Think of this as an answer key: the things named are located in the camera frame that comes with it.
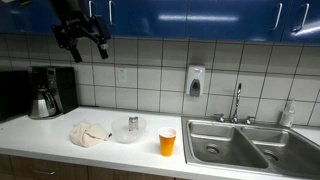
coffee carafe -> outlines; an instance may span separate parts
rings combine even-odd
[[[56,113],[57,107],[49,90],[44,87],[38,87],[34,91],[30,117],[32,119],[41,119],[54,116]]]

robotic arm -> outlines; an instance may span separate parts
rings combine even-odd
[[[102,16],[86,16],[83,0],[50,0],[61,25],[53,25],[52,30],[60,48],[71,51],[75,62],[82,62],[77,49],[79,38],[88,37],[98,46],[102,59],[108,58],[107,40],[111,35],[103,23]]]

wall tile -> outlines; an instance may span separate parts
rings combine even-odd
[[[301,50],[296,46],[273,46],[268,72],[294,74]]]
[[[0,34],[0,56],[1,57],[8,57],[9,56],[6,37],[4,34]]]
[[[92,61],[93,62],[99,62],[99,63],[114,63],[114,43],[113,43],[113,39],[110,39],[108,42],[108,48],[107,48],[107,52],[108,52],[108,58],[107,59],[102,59],[99,49],[98,49],[98,45],[96,45],[95,43],[91,42],[91,50],[92,50]]]
[[[213,69],[238,70],[243,44],[217,43]]]
[[[315,101],[320,89],[319,76],[295,76],[290,99],[300,101]]]
[[[161,91],[160,112],[182,113],[183,93]]]
[[[266,72],[272,46],[244,46],[240,71]]]
[[[236,88],[238,88],[239,83],[242,83],[241,96],[259,98],[262,90],[263,81],[264,73],[240,72]]]
[[[0,71],[11,71],[11,62],[9,58],[0,57]]]
[[[76,84],[93,85],[93,72],[91,63],[72,63],[75,71]]]
[[[78,41],[77,48],[79,50],[83,62],[92,62],[91,42],[88,38],[84,38]]]
[[[28,70],[31,66],[29,59],[11,58],[11,65],[13,70]]]
[[[137,110],[138,90],[116,88],[117,108]]]
[[[49,47],[49,57],[51,60],[71,60],[70,51],[64,48],[60,48],[54,36],[47,36],[47,40]]]
[[[27,35],[26,38],[30,58],[49,60],[47,36]]]
[[[320,103],[316,103],[308,125],[309,126],[320,126]]]
[[[114,44],[117,64],[138,63],[138,41],[136,39],[114,39]]]
[[[120,80],[119,72],[123,69],[127,72],[126,80]],[[117,87],[129,87],[137,88],[137,66],[131,65],[116,65],[116,86]]]
[[[184,94],[183,114],[193,116],[205,116],[207,108],[208,94],[203,94],[200,97],[191,97]]]
[[[212,74],[212,70],[206,69],[206,74],[204,77],[203,93],[206,93],[206,94],[209,93],[211,74]]]
[[[213,70],[210,94],[233,95],[238,72]]]
[[[139,40],[139,65],[161,66],[162,40]]]
[[[50,60],[51,66],[71,66],[71,61]]]
[[[101,107],[116,107],[116,88],[95,86],[96,105]]]
[[[31,66],[50,66],[50,61],[40,59],[30,59]]]
[[[230,117],[233,96],[209,95],[206,116],[224,114],[225,118]]]
[[[279,123],[286,100],[261,99],[256,121]]]
[[[243,119],[243,118],[246,118],[247,116],[255,116],[257,112],[258,104],[259,104],[258,98],[241,97],[239,107],[238,107],[238,118]],[[235,103],[233,102],[231,116],[233,115],[234,110],[235,110]]]
[[[320,47],[304,47],[297,74],[320,75]]]
[[[161,67],[138,67],[138,88],[160,90],[160,80]]]
[[[183,68],[162,68],[161,90],[184,91],[185,69]]]
[[[93,64],[94,84],[100,86],[115,86],[115,71],[113,64]]]
[[[95,106],[94,87],[90,85],[77,85],[77,96],[80,105]]]
[[[307,125],[311,116],[314,102],[295,101],[293,106],[296,112],[293,124]]]
[[[212,69],[215,43],[194,42],[189,44],[189,64],[203,64],[206,69]]]
[[[188,56],[187,41],[163,42],[163,66],[186,67]]]
[[[138,89],[138,110],[159,112],[160,91]]]
[[[287,99],[292,81],[293,75],[267,74],[261,97]]]
[[[25,35],[6,35],[9,56],[15,58],[28,58],[28,50]]]

cabinet handle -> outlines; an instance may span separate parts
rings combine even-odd
[[[277,20],[276,20],[276,24],[274,25],[274,27],[271,30],[276,30],[279,24],[279,20],[280,20],[280,15],[281,15],[281,11],[282,11],[282,3],[279,3],[279,11],[278,11],[278,15],[277,15]]]
[[[114,4],[112,1],[109,1],[109,18],[110,18],[110,25],[114,25],[112,22],[112,4]]]
[[[52,172],[33,171],[33,172],[38,174],[45,174],[45,175],[54,175],[56,173],[56,171],[52,171]]]
[[[309,3],[306,3],[306,4],[304,4],[302,7],[306,7],[306,11],[304,12],[304,16],[303,16],[303,20],[302,20],[302,23],[301,23],[300,28],[293,30],[293,31],[295,31],[295,32],[298,32],[298,31],[300,31],[300,30],[303,28],[304,23],[306,22],[306,19],[307,19],[307,15],[308,15],[308,12],[309,12],[310,4],[309,4]]]
[[[89,17],[92,17],[92,4],[94,4],[94,2],[89,1]]]

bottle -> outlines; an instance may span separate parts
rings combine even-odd
[[[293,107],[293,102],[294,100],[289,102],[288,105],[285,107],[284,111],[282,112],[282,116],[280,119],[280,124],[282,126],[286,126],[286,127],[292,126],[292,123],[295,117],[295,109]]]

